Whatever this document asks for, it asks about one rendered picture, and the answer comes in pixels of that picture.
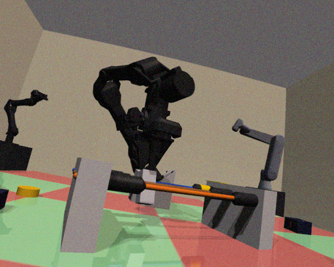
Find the yellow short cylinder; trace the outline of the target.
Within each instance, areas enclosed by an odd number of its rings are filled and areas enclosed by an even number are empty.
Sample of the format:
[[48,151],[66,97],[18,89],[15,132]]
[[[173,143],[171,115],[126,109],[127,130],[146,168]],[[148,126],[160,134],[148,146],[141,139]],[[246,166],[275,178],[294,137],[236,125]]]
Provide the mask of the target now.
[[38,197],[40,189],[34,186],[18,186],[16,195],[23,197]]

